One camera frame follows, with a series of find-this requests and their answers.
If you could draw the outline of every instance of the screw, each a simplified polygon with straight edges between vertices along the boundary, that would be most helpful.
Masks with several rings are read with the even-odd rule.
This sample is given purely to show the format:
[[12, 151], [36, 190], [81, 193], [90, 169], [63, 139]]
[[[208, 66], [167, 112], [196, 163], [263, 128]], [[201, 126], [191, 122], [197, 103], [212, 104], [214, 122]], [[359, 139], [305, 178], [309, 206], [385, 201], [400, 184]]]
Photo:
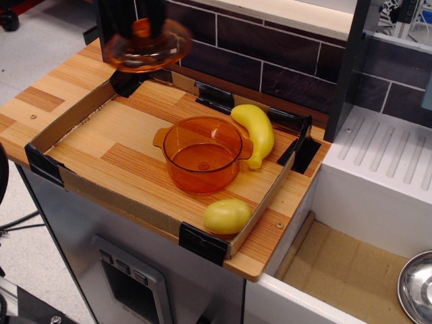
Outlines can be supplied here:
[[60, 324], [61, 323], [61, 317], [60, 316], [53, 316], [51, 319], [51, 324]]

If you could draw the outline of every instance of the wood grain surface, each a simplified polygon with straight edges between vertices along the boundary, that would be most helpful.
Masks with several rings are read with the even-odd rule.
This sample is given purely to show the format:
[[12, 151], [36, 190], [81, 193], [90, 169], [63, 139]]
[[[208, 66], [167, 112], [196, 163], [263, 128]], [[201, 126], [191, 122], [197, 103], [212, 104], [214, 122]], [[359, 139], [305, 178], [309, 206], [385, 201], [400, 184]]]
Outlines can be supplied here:
[[[25, 145], [113, 72], [110, 65], [101, 61], [97, 40], [0, 107], [0, 141], [8, 157], [28, 167]], [[115, 97], [107, 102], [47, 154], [88, 181], [205, 230], [202, 214], [213, 201], [240, 198], [252, 210], [257, 207], [282, 169], [277, 159], [296, 136], [276, 130], [275, 148], [263, 167], [253, 171], [242, 161], [236, 179], [221, 192], [184, 192], [172, 182], [161, 149], [153, 146], [156, 131], [199, 115], [234, 122], [230, 116], [196, 103], [195, 99], [183, 90], [146, 81], [130, 98]], [[248, 136], [245, 129], [239, 129]], [[322, 143], [313, 162], [304, 174], [290, 172], [239, 251], [224, 262], [225, 268], [251, 281], [259, 278], [328, 151], [329, 143], [322, 141], [323, 133], [323, 129], [313, 128], [313, 138]], [[146, 225], [142, 220], [131, 219]], [[282, 229], [277, 227], [279, 223], [283, 224]], [[161, 234], [160, 229], [153, 229]], [[164, 236], [177, 240], [169, 234]]]

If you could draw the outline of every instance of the pot handle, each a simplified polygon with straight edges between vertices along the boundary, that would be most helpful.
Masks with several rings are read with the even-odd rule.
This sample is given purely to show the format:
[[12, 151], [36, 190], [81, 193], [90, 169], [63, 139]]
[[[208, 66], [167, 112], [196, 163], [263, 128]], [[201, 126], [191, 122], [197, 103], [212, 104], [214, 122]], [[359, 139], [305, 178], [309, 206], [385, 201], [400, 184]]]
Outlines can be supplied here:
[[238, 157], [239, 160], [247, 160], [252, 155], [252, 151], [254, 148], [253, 141], [245, 138], [242, 136], [242, 152], [240, 152], [240, 155]]
[[163, 151], [163, 141], [171, 128], [160, 128], [153, 138], [153, 145], [159, 147]]

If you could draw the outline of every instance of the cardboard floor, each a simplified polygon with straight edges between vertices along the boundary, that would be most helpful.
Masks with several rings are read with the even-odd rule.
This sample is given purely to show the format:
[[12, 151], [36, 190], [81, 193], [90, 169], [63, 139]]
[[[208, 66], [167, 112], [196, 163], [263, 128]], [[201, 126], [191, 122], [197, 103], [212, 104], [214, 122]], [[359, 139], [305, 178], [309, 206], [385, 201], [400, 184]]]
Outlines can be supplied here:
[[283, 281], [370, 324], [412, 324], [398, 299], [408, 259], [314, 221]]

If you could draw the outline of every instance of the stainless steel bowl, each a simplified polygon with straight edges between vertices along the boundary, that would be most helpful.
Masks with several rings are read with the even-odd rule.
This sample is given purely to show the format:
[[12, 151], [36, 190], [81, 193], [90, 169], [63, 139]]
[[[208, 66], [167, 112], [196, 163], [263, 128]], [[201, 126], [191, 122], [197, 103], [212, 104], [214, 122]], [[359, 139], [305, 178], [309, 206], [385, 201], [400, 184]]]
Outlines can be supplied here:
[[432, 251], [407, 262], [399, 275], [399, 301], [417, 324], [432, 324]]

